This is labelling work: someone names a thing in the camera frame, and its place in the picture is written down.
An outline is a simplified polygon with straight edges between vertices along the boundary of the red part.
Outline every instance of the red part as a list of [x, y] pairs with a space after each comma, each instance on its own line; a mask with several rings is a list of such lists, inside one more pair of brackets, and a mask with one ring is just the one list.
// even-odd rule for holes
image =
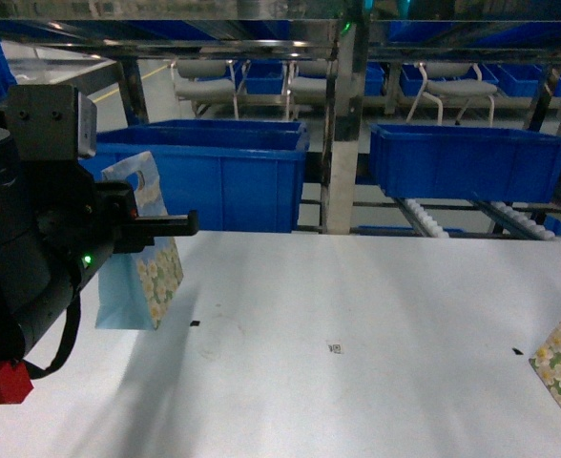
[[31, 378], [23, 362], [0, 361], [0, 404], [22, 404], [31, 391]]

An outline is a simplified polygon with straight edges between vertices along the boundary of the black mark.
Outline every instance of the black mark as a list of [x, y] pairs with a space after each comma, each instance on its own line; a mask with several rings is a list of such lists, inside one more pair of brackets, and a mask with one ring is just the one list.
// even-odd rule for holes
[[328, 347], [329, 347], [329, 351], [331, 353], [336, 353], [337, 355], [342, 354], [342, 346], [341, 345], [339, 345], [337, 343], [334, 343], [334, 344], [328, 345]]

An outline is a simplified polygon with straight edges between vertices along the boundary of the white table surface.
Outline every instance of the white table surface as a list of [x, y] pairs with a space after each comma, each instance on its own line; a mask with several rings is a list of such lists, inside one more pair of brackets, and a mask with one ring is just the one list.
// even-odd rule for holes
[[561, 242], [178, 244], [157, 332], [95, 330], [89, 285], [66, 366], [0, 406], [0, 457], [561, 457], [561, 410], [528, 363], [561, 319]]

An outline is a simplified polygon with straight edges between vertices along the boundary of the green indicator light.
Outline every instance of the green indicator light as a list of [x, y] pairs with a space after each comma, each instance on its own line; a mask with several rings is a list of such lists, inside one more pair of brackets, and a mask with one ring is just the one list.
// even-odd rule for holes
[[340, 32], [340, 35], [344, 35], [348, 31], [350, 31], [350, 27], [352, 25], [353, 25], [352, 22], [347, 22], [346, 25], [344, 26], [344, 28], [342, 29], [342, 31]]

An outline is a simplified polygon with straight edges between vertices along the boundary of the chair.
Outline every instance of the chair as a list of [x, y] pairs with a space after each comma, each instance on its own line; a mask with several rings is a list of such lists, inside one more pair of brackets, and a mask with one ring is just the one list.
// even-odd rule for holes
[[289, 65], [289, 79], [287, 82], [285, 119], [289, 119], [293, 111], [293, 118], [300, 112], [295, 104], [296, 95], [314, 95], [325, 98], [327, 89], [328, 62], [326, 60], [303, 61], [300, 64], [291, 62]]
[[[416, 99], [412, 104], [410, 113], [407, 115], [405, 122], [410, 122], [416, 111], [416, 106], [421, 97], [433, 100], [437, 104], [437, 125], [442, 125], [444, 116], [444, 103], [441, 97], [462, 97], [467, 101], [456, 117], [455, 124], [459, 125], [461, 118], [471, 102], [476, 97], [487, 97], [490, 101], [490, 110], [488, 112], [488, 124], [492, 127], [494, 118], [494, 97], [497, 87], [494, 84], [482, 81], [482, 72], [477, 64], [448, 64], [448, 63], [419, 63], [418, 69], [423, 76], [423, 86], [416, 95]], [[456, 78], [465, 76], [469, 69], [473, 68], [476, 79], [458, 79], [450, 81], [431, 81], [431, 78]]]
[[[224, 77], [230, 69], [230, 79]], [[179, 82], [175, 78], [175, 68], [178, 74], [185, 78]], [[232, 61], [224, 60], [176, 60], [171, 64], [171, 76], [177, 101], [191, 100], [194, 115], [198, 117], [198, 100], [232, 100], [234, 104], [234, 118], [239, 118], [239, 103], [236, 94], [236, 77]]]

